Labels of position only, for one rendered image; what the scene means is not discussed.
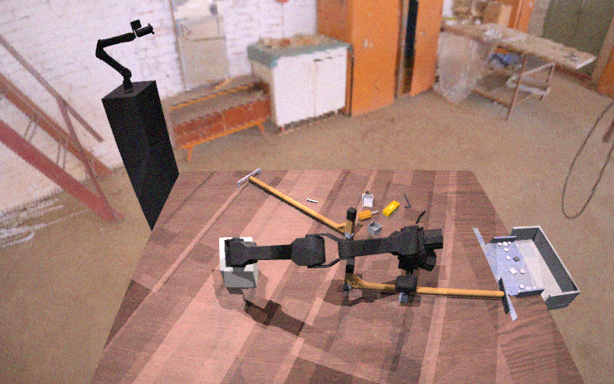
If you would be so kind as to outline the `yellow rectangular block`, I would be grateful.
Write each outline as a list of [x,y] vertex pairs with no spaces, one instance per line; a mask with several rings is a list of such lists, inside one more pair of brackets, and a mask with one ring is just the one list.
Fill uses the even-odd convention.
[[390,216],[399,207],[399,205],[399,203],[393,201],[386,209],[383,210],[383,214],[385,214],[387,217]]

